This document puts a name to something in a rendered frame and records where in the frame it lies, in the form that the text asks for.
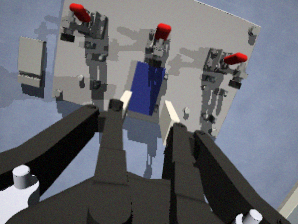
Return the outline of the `dark blue rectangular block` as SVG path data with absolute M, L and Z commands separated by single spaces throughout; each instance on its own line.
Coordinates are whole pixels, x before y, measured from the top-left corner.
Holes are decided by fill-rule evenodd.
M 152 116 L 166 68 L 138 61 L 128 110 Z

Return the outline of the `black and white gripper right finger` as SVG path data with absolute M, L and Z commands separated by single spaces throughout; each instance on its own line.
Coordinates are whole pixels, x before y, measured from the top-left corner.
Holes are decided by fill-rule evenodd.
M 291 224 L 207 133 L 187 131 L 171 102 L 164 102 L 159 123 L 166 146 L 162 179 L 171 180 L 169 224 L 214 224 L 211 209 L 225 224 Z

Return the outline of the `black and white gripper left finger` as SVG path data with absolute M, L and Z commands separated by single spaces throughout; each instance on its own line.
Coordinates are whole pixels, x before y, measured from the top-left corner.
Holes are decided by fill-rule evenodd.
M 123 123 L 131 95 L 125 91 L 120 100 L 110 99 L 107 111 L 86 104 L 20 146 L 1 152 L 0 224 L 39 202 L 95 132 L 103 134 L 86 223 L 128 224 L 132 207 Z

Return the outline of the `grey fixture plate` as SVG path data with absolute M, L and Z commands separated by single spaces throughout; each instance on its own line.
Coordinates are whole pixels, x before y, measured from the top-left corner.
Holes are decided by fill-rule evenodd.
M 189 132 L 202 130 L 217 138 L 238 89 L 228 86 L 232 74 L 203 68 L 209 49 L 244 54 L 247 68 L 261 26 L 196 0 L 64 0 L 61 20 L 69 15 L 72 3 L 106 15 L 108 22 L 104 39 L 75 30 L 74 43 L 60 40 L 60 27 L 52 98 L 83 106 L 93 104 L 107 111 L 110 99 L 120 100 L 130 91 L 137 60 L 148 63 L 153 57 L 145 51 L 149 32 L 163 23 L 171 27 L 166 55 L 160 59 L 169 75 L 160 87 L 158 111 L 152 116 L 128 111 L 126 116 L 159 124 L 164 102 L 169 101 Z M 252 26 L 259 30 L 256 36 L 249 34 Z M 85 41 L 96 43 L 96 49 L 84 48 Z M 87 58 L 89 53 L 92 59 Z M 99 54 L 106 55 L 105 62 L 98 61 Z M 84 76 L 82 81 L 79 75 Z M 215 83 L 206 81 L 206 75 L 217 78 Z M 92 89 L 89 78 L 101 81 L 100 88 Z M 205 85 L 208 91 L 203 90 Z M 63 91 L 61 97 L 53 95 L 56 88 Z M 219 94 L 221 88 L 228 90 L 227 97 Z M 185 113 L 185 108 L 190 113 Z M 204 118 L 204 113 L 217 117 L 216 123 Z M 218 130 L 216 136 L 209 134 L 211 128 Z

